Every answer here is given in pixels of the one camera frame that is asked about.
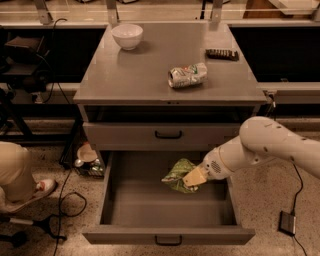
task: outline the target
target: person's leg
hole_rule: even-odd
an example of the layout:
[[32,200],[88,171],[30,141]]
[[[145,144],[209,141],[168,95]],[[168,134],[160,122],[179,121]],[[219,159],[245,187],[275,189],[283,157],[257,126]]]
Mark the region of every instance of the person's leg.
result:
[[48,196],[56,188],[57,183],[53,179],[36,183],[31,173],[31,163],[31,152],[26,148],[0,142],[0,186],[4,192],[4,198],[3,195],[0,198],[0,212],[15,213]]
[[0,183],[6,199],[12,203],[29,200],[36,189],[31,174],[31,152],[20,145],[1,143],[1,169],[6,172]]

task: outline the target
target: crumpled can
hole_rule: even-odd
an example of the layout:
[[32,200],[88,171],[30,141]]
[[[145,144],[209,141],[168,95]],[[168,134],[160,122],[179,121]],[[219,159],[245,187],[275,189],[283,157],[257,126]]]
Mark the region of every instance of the crumpled can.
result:
[[175,67],[168,72],[169,86],[184,88],[201,84],[207,79],[207,67],[204,63],[197,63],[187,67]]

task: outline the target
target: person's foot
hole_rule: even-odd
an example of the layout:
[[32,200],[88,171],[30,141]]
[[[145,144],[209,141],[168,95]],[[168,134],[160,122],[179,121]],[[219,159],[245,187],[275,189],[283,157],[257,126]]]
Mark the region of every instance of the person's foot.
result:
[[17,203],[11,203],[10,201],[6,200],[5,205],[1,207],[0,212],[16,213],[22,210],[27,205],[50,195],[55,190],[56,187],[57,187],[57,182],[53,179],[41,180],[37,183],[36,190],[30,200],[28,200],[27,202],[17,202]]

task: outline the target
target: open drawer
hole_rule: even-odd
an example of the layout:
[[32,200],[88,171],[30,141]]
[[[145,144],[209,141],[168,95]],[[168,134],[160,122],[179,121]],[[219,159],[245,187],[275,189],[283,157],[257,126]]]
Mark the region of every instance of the open drawer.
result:
[[83,235],[94,244],[245,244],[254,230],[240,225],[230,180],[203,184],[194,194],[161,179],[181,158],[199,152],[118,151],[108,154],[99,223]]

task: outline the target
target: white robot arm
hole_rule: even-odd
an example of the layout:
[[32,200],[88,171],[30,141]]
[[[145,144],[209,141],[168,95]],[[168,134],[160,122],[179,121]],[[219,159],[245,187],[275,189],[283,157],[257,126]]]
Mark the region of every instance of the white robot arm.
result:
[[320,179],[320,142],[299,136],[266,117],[252,117],[239,136],[210,151],[203,162],[183,178],[187,186],[224,179],[234,172],[280,158]]

